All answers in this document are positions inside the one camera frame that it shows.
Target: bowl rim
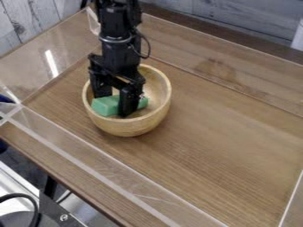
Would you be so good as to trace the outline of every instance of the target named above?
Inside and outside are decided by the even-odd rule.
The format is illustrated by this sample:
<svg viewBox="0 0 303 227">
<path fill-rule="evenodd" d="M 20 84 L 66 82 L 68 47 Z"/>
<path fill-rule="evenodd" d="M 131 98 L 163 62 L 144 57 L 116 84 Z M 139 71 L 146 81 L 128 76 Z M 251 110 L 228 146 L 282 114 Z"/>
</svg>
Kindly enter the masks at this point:
<svg viewBox="0 0 303 227">
<path fill-rule="evenodd" d="M 135 117 L 135 118 L 130 118 L 130 119 L 120 119 L 120 118 L 108 118 L 108 117 L 103 117 L 102 115 L 96 114 L 96 112 L 92 110 L 91 106 L 90 106 L 90 102 L 88 102 L 88 98 L 87 98 L 87 91 L 88 91 L 88 87 L 90 87 L 90 80 L 87 81 L 83 91 L 82 91 L 82 100 L 84 103 L 86 108 L 90 110 L 90 112 L 100 119 L 103 119 L 104 121 L 115 121 L 115 122 L 134 122 L 134 121 L 142 121 L 150 117 L 152 117 L 156 113 L 160 112 L 160 110 L 164 108 L 164 106 L 170 103 L 171 101 L 171 97 L 172 97 L 172 85 L 171 82 L 166 76 L 166 74 L 155 67 L 146 65 L 146 64 L 140 64 L 140 67 L 144 68 L 150 68 L 154 72 L 156 72 L 162 78 L 164 79 L 166 82 L 166 86 L 167 86 L 167 97 L 164 102 L 162 103 L 162 105 L 150 113 L 147 113 L 146 115 L 140 116 L 140 117 Z"/>
</svg>

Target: wooden bowl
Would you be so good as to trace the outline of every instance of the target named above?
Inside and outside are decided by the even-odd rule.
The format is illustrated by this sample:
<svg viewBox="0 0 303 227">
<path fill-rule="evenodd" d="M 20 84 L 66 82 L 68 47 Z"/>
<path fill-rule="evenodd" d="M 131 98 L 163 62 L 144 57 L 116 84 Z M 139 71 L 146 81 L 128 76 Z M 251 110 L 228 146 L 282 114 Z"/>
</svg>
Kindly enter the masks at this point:
<svg viewBox="0 0 303 227">
<path fill-rule="evenodd" d="M 119 116 L 103 117 L 95 113 L 91 108 L 94 95 L 90 81 L 82 93 L 83 103 L 92 122 L 103 131 L 119 137 L 136 137 L 155 129 L 170 110 L 172 86 L 168 78 L 162 71 L 151 66 L 140 65 L 139 70 L 147 80 L 144 94 L 150 98 L 150 104 L 127 118 Z"/>
</svg>

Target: green sponge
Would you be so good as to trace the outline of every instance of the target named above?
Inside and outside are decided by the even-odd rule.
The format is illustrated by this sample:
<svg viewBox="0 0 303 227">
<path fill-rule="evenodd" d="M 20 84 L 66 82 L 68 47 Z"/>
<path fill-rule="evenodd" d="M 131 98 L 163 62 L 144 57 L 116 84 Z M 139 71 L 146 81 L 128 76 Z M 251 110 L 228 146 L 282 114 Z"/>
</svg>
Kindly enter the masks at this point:
<svg viewBox="0 0 303 227">
<path fill-rule="evenodd" d="M 91 103 L 91 108 L 99 115 L 104 117 L 118 115 L 119 99 L 120 99 L 119 95 L 108 96 L 103 98 L 94 98 Z M 148 105 L 148 98 L 144 97 L 139 102 L 138 109 L 143 109 L 147 105 Z"/>
</svg>

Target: wooden table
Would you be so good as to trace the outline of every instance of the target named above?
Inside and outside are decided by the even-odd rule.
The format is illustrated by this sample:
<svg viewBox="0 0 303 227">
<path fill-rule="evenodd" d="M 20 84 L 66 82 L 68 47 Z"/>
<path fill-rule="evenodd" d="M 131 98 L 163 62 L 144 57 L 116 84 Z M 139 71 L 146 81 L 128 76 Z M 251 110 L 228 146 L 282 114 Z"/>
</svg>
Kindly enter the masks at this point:
<svg viewBox="0 0 303 227">
<path fill-rule="evenodd" d="M 144 15 L 144 22 L 144 63 L 172 83 L 160 127 L 120 138 L 90 121 L 80 92 L 99 42 L 80 12 L 0 61 L 3 84 L 26 106 L 0 136 L 122 225 L 224 226 L 210 215 L 230 226 L 278 226 L 303 169 L 303 66 L 156 17 Z M 36 62 L 47 50 L 59 77 Z M 18 80 L 24 72 L 28 79 Z"/>
</svg>

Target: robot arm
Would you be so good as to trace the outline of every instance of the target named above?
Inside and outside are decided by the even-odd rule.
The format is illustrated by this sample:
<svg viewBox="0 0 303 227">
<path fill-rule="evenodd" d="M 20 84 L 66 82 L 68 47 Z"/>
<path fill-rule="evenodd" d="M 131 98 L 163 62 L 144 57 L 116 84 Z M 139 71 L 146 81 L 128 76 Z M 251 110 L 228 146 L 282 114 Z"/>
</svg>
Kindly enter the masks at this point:
<svg viewBox="0 0 303 227">
<path fill-rule="evenodd" d="M 146 83 L 138 70 L 144 38 L 136 29 L 142 8 L 138 0 L 96 0 L 96 9 L 103 55 L 90 55 L 92 91 L 95 98 L 111 96 L 112 88 L 120 91 L 119 115 L 126 117 L 138 109 Z"/>
</svg>

